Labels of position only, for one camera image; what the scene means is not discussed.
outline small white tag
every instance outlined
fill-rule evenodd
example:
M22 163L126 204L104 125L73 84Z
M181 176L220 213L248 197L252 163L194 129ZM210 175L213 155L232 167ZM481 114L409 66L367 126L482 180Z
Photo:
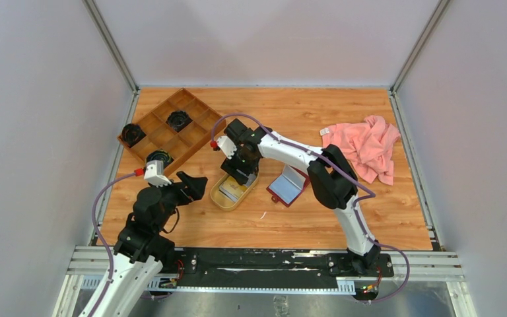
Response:
M328 128L323 128L320 130L320 136L324 135L324 134L328 134L329 133L329 129Z

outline black round object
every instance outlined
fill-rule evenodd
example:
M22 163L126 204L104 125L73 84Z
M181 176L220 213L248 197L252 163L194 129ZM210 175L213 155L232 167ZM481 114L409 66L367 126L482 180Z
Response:
M147 163L152 160L161 160L164 163L164 167L170 165L174 159L170 156L170 153L164 150L156 150L147 156Z
M146 136L145 132L139 127L139 125L130 123L123 127L121 131L121 139L123 142L127 143L129 147L134 146L140 140L142 140Z
M191 118L187 112L183 110L174 111L168 116L166 123L176 132L183 130L188 124L191 123Z

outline yellow container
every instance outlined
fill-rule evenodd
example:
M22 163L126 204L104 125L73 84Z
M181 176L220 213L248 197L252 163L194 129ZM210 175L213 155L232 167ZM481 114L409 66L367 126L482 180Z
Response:
M238 198L236 202L233 202L230 198L228 198L226 195L224 195L219 190L219 186L229 177L230 175L225 174L212 188L211 188L211 200L213 200L213 203L220 207L222 210L225 211L232 211L235 210L235 208L244 200L244 198L247 196L249 192L252 191L252 189L257 184L257 180L259 179L259 175L255 178L255 180L252 182L252 184L245 190L245 192Z

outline metal floor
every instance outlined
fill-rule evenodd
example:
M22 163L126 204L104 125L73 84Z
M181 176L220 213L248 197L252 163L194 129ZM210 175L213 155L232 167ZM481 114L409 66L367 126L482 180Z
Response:
M383 295L397 288L380 285ZM81 291L73 316L78 316L93 291ZM228 293L175 293L163 300L140 300L130 317L297 317L297 316L403 316L455 317L444 282L410 282L392 300L365 306L341 295L270 295Z

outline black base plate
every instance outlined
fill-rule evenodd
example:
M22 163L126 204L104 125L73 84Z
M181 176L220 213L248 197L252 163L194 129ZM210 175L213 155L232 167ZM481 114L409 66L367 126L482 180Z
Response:
M311 254L310 250L249 248L184 248L176 250L176 260L184 263L179 286L332 289L337 276L358 276L353 271L332 272L329 262L338 263L346 253ZM383 277L392 277L391 258L380 254L377 265ZM177 265L163 273L175 273ZM375 267L367 275L378 277Z

